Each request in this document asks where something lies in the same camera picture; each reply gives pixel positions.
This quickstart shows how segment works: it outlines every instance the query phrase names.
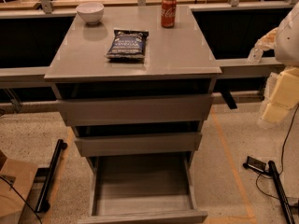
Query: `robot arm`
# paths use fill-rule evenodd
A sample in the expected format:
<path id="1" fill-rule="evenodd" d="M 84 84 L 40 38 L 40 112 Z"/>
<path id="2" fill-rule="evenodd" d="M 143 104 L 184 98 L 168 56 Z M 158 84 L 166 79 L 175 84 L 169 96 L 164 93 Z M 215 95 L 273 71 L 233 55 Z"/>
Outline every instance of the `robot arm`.
<path id="1" fill-rule="evenodd" d="M 280 124 L 299 103 L 299 3 L 280 23 L 274 51 L 276 59 L 287 68 L 279 74 L 258 122 L 264 128 Z"/>

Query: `black package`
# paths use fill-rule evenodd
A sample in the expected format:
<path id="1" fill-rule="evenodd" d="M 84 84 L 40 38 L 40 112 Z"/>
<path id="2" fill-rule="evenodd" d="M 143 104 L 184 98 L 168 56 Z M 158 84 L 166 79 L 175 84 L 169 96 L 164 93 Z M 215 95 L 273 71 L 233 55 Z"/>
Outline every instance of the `black package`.
<path id="1" fill-rule="evenodd" d="M 106 57 L 109 59 L 144 59 L 149 31 L 114 30 L 114 40 Z"/>

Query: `black stand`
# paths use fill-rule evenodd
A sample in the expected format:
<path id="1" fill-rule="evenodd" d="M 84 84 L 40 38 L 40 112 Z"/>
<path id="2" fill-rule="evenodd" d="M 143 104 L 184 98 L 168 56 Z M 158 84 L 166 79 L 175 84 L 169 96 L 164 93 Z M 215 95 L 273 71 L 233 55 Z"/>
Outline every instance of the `black stand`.
<path id="1" fill-rule="evenodd" d="M 37 170 L 36 176 L 45 176 L 46 180 L 44 182 L 43 189 L 41 190 L 41 193 L 39 195 L 39 199 L 38 199 L 38 202 L 36 205 L 36 210 L 35 210 L 36 213 L 47 212 L 50 209 L 50 204 L 47 200 L 48 192 L 50 189 L 50 185 L 52 183 L 52 179 L 54 176 L 54 172 L 56 169 L 56 165 L 57 165 L 57 162 L 59 159 L 60 152 L 62 149 L 65 150 L 66 148 L 67 148 L 67 143 L 64 143 L 64 140 L 59 139 L 57 141 L 56 148 L 55 148 L 55 151 L 53 153 L 53 156 L 52 156 L 52 159 L 50 162 L 50 167 L 49 168 L 39 168 Z"/>
<path id="2" fill-rule="evenodd" d="M 268 164 L 269 164 L 269 173 L 266 171 L 257 170 L 256 167 L 254 167 L 254 166 L 252 167 L 252 166 L 248 165 L 247 163 L 244 163 L 243 166 L 245 168 L 250 168 L 250 169 L 254 170 L 255 172 L 258 172 L 262 175 L 269 175 L 273 178 L 273 181 L 274 181 L 277 193 L 278 193 L 278 197 L 280 200 L 281 208 L 283 210 L 284 217 L 286 218 L 286 221 L 288 224 L 295 224 L 295 221 L 292 217 L 291 206 L 289 205 L 288 198 L 287 198 L 287 196 L 284 192 L 284 189 L 282 187 L 282 184 L 280 182 L 277 167 L 273 161 L 269 161 Z"/>

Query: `drawer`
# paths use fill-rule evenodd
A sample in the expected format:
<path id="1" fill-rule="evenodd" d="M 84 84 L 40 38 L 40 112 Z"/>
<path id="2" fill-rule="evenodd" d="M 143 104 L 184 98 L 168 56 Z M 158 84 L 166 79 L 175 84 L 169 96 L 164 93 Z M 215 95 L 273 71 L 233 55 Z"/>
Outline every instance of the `drawer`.
<path id="1" fill-rule="evenodd" d="M 204 120 L 211 95 L 57 101 L 67 126 Z"/>
<path id="2" fill-rule="evenodd" d="M 77 138 L 82 157 L 143 153 L 187 152 L 198 149 L 200 133 L 158 133 Z"/>
<path id="3" fill-rule="evenodd" d="M 201 223 L 186 158 L 176 154 L 98 158 L 91 190 L 91 223 Z"/>

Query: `black metal leg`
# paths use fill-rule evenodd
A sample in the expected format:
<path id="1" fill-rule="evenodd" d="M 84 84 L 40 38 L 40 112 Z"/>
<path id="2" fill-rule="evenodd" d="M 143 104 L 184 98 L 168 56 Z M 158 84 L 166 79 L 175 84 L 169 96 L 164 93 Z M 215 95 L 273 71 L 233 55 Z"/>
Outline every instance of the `black metal leg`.
<path id="1" fill-rule="evenodd" d="M 283 189 L 282 184 L 280 182 L 277 167 L 276 167 L 276 165 L 273 161 L 269 161 L 268 164 L 269 164 L 269 173 L 273 177 L 273 181 L 274 181 L 275 187 L 277 189 L 280 204 L 281 204 L 284 216 L 287 220 L 287 223 L 288 224 L 295 224 L 294 219 L 292 217 L 291 208 L 290 208 L 289 203 L 288 203 L 288 199 L 286 197 L 286 194 L 284 193 L 284 189 Z"/>
<path id="2" fill-rule="evenodd" d="M 50 162 L 48 175 L 44 182 L 43 189 L 41 190 L 41 193 L 39 195 L 39 199 L 38 199 L 38 202 L 36 205 L 36 213 L 47 212 L 50 209 L 50 205 L 47 200 L 48 191 L 49 191 L 50 184 L 51 184 L 53 176 L 54 176 L 54 172 L 56 169 L 56 164 L 59 159 L 60 152 L 62 149 L 66 149 L 66 148 L 67 148 L 67 143 L 64 143 L 64 140 L 59 139 L 57 141 L 57 145 L 56 145 L 52 160 Z"/>

